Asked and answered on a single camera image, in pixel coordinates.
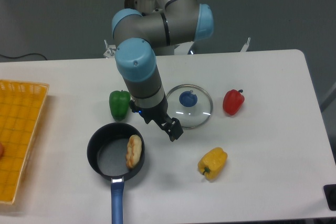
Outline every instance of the pan handle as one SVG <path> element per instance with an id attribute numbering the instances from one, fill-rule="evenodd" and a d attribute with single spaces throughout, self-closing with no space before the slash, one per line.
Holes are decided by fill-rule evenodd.
<path id="1" fill-rule="evenodd" d="M 112 224 L 123 224 L 122 194 L 125 182 L 121 179 L 113 179 L 111 183 L 112 199 Z"/>

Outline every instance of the glass lid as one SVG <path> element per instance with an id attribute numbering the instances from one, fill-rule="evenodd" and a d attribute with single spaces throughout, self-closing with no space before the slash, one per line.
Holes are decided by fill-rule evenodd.
<path id="1" fill-rule="evenodd" d="M 193 129 L 209 120 L 213 103 L 210 95 L 201 87 L 183 84 L 171 89 L 167 94 L 167 113 L 179 119 L 185 129 Z"/>

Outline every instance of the yellow basket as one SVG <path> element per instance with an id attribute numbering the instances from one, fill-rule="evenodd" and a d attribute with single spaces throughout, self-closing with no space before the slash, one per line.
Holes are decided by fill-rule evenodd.
<path id="1" fill-rule="evenodd" d="M 13 204 L 48 84 L 0 80 L 0 204 Z"/>

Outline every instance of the black frying pan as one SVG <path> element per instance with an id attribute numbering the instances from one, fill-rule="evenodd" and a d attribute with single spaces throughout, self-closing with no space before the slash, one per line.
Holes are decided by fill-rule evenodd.
<path id="1" fill-rule="evenodd" d="M 131 135 L 138 135 L 142 151 L 134 169 L 126 167 L 127 143 Z M 98 129 L 91 137 L 87 149 L 91 167 L 111 181 L 112 223 L 123 223 L 122 194 L 124 181 L 134 177 L 145 160 L 145 145 L 139 131 L 126 123 L 110 123 Z"/>

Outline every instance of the blue joint cap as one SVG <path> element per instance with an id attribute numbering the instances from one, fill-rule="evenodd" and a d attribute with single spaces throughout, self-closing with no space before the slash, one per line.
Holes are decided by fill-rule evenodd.
<path id="1" fill-rule="evenodd" d="M 197 103 L 197 95 L 193 94 L 193 91 L 184 91 L 178 100 L 185 107 L 193 107 Z"/>
<path id="2" fill-rule="evenodd" d="M 141 13 L 134 9 L 123 9 L 118 11 L 112 19 L 112 37 L 114 38 L 114 29 L 116 28 L 117 24 L 125 17 L 130 15 L 139 15 L 142 17 Z"/>
<path id="3" fill-rule="evenodd" d="M 211 37 L 214 33 L 214 17 L 208 5 L 199 5 L 198 22 L 194 41 Z"/>
<path id="4" fill-rule="evenodd" d="M 142 82 L 153 75 L 156 56 L 150 44 L 141 38 L 130 38 L 117 47 L 117 69 L 122 77 L 131 82 Z"/>

